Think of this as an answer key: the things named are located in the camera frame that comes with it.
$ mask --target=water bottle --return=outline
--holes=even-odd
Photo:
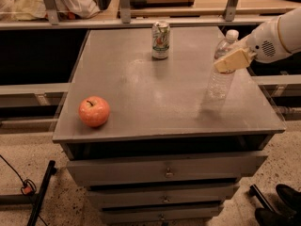
[[[219,59],[228,53],[231,50],[230,46],[238,40],[238,35],[238,31],[233,29],[229,30],[226,37],[217,44],[214,59]],[[223,104],[230,90],[234,74],[235,71],[220,73],[216,67],[213,66],[204,98],[205,103],[211,103],[208,105],[210,108],[214,108],[215,105]]]

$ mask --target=soda can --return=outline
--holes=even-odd
[[[158,21],[151,29],[151,54],[155,58],[163,59],[168,57],[170,26],[168,22]]]

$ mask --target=speckled floor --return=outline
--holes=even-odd
[[[264,150],[269,154],[257,173],[240,181],[234,197],[224,203],[218,217],[203,220],[172,221],[169,225],[181,226],[252,226],[258,225],[254,210],[261,207],[256,197],[250,197],[249,187],[256,184],[266,199],[283,215],[293,211],[277,197],[275,186],[284,183],[301,191],[301,121],[287,121],[287,130],[275,135]],[[40,211],[48,225],[102,226],[99,214],[85,199],[86,191],[75,184],[66,170],[68,158],[59,145],[52,142],[52,132],[46,124],[28,126],[3,124],[0,127],[0,153],[25,178],[40,187],[49,160],[55,160],[57,173],[52,176]],[[20,180],[0,160],[0,195],[19,194]],[[31,209],[23,206],[0,206],[0,226],[27,225]],[[37,226],[44,225],[38,219]],[[161,223],[130,223],[129,226],[160,226]]]

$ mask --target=desk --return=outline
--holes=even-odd
[[[246,70],[219,111],[201,109],[221,38],[217,27],[172,28],[170,55],[156,60],[150,29],[90,32],[53,141],[103,222],[217,216],[285,130]],[[92,94],[111,106],[97,129],[77,115]]]

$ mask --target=red apple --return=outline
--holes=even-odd
[[[87,126],[98,127],[106,123],[110,115],[110,106],[102,97],[90,96],[79,105],[78,114]]]

